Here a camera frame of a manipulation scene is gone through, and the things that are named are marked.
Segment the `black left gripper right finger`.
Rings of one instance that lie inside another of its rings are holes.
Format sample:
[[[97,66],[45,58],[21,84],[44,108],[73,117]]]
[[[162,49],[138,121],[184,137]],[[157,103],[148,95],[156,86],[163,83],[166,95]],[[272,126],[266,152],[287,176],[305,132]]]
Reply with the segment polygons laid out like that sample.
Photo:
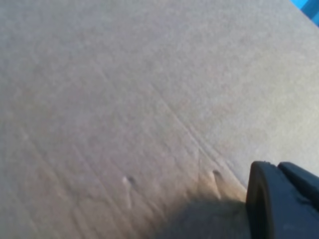
[[[319,206],[319,177],[305,169],[291,163],[281,162],[278,168],[284,173],[293,186],[307,199],[314,207]]]

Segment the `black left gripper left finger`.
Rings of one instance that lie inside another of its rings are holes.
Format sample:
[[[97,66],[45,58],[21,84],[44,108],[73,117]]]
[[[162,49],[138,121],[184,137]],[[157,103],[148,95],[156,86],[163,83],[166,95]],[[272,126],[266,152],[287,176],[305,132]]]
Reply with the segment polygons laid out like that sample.
[[[251,164],[246,210],[253,239],[317,239],[319,207],[314,207],[269,162]]]

